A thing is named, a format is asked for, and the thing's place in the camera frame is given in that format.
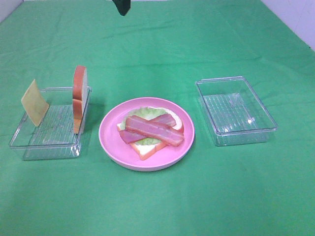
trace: sandwich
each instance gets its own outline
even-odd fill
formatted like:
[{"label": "sandwich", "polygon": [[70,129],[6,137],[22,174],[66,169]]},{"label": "sandwich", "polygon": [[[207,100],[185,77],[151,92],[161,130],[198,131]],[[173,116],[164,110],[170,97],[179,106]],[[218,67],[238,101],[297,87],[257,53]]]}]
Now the sandwich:
[{"label": "sandwich", "polygon": [[184,140],[184,124],[172,110],[163,107],[142,107],[130,111],[117,124],[122,140],[146,160],[170,145],[180,146]]}]

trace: bacon strip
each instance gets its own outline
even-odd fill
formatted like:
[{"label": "bacon strip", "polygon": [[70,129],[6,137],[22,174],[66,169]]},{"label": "bacon strip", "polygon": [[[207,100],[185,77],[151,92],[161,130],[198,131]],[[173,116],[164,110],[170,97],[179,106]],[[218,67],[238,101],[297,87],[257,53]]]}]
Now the bacon strip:
[{"label": "bacon strip", "polygon": [[[176,125],[175,119],[168,113],[160,115],[158,117],[155,117],[151,121],[167,124],[169,126]],[[122,138],[122,140],[126,144],[134,143],[134,142],[137,142],[137,141],[139,141],[141,139],[145,139],[145,138],[148,137],[146,135],[138,134],[138,133],[135,133],[135,132],[130,132],[130,131],[127,131],[125,129],[124,130],[120,130],[119,131],[119,135],[120,135],[120,137]]]},{"label": "bacon strip", "polygon": [[126,130],[146,135],[150,138],[160,139],[162,142],[175,147],[179,146],[184,140],[182,132],[166,124],[146,120],[138,116],[127,117]]}]

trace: plastic tray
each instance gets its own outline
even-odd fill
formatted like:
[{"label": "plastic tray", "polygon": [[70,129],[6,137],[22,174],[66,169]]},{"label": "plastic tray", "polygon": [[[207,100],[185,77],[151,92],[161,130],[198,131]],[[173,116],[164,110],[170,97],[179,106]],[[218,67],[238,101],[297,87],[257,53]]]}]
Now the plastic tray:
[{"label": "plastic tray", "polygon": [[276,122],[244,77],[204,79],[196,86],[215,145],[265,142],[277,130]]},{"label": "plastic tray", "polygon": [[50,104],[38,127],[24,113],[9,146],[23,160],[60,159],[77,157],[81,151],[81,136],[92,89],[88,87],[86,106],[78,134],[73,132],[72,87],[40,89]]}]

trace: table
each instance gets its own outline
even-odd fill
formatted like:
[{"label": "table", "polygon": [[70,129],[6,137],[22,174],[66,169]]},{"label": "table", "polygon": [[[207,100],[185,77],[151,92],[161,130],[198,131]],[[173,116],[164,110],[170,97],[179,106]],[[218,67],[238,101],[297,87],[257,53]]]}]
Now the table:
[{"label": "table", "polygon": [[[8,143],[33,79],[93,88],[75,159],[22,161]],[[315,53],[258,0],[26,1],[0,24],[0,235],[315,235]],[[216,147],[194,82],[243,75],[275,137]],[[116,105],[154,96],[191,116],[195,140],[167,169],[113,162],[98,140]]]}]

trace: bread slice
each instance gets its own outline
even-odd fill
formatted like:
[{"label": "bread slice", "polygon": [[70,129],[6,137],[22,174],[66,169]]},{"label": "bread slice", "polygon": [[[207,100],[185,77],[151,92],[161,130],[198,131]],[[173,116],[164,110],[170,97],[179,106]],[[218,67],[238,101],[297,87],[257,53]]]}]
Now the bread slice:
[{"label": "bread slice", "polygon": [[[163,108],[163,107],[156,107],[154,109],[163,109],[167,113],[169,113],[176,121],[176,125],[173,126],[173,128],[176,130],[179,130],[181,132],[184,132],[184,124],[183,124],[182,120],[173,111],[171,111],[170,109],[167,109],[167,108]],[[121,123],[117,124],[118,131],[121,130],[120,127],[121,127]],[[150,145],[139,145],[137,143],[131,143],[129,145],[135,150],[135,152],[139,155],[140,160],[142,160],[142,161],[148,159],[154,153],[156,153],[157,151],[159,151],[162,148],[167,146],[167,144],[165,144],[163,142],[160,142],[158,144],[150,144]]]},{"label": "bread slice", "polygon": [[88,76],[85,66],[78,65],[74,71],[72,104],[73,104],[73,119],[74,133],[79,133],[84,108],[88,96]]}]

